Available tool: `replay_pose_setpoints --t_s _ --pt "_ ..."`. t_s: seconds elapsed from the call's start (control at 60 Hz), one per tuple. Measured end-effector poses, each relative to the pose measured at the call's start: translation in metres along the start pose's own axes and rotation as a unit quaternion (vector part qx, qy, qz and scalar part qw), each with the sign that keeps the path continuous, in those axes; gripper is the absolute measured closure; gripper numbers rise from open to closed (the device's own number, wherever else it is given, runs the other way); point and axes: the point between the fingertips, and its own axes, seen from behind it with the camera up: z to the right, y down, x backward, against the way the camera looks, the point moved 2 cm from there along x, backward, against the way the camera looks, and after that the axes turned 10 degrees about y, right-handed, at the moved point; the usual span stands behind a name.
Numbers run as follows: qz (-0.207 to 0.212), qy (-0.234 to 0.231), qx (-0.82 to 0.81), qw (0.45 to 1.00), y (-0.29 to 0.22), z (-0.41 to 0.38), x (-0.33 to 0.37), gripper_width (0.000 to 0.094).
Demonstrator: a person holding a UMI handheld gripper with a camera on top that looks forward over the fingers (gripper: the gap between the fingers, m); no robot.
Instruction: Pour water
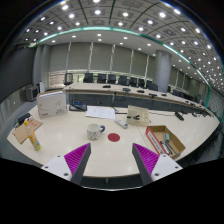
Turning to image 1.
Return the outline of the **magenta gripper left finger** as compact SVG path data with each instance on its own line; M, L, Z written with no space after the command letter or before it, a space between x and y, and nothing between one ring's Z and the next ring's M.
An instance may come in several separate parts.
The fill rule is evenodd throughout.
M42 169L79 185L90 154L91 144L87 143L66 155L58 155L54 157L47 164L43 165Z

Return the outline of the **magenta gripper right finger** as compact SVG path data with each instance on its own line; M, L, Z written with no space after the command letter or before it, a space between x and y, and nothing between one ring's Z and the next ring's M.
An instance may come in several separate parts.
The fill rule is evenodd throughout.
M182 169L168 155L158 155L136 143L132 145L132 154L139 169L143 185L150 184Z

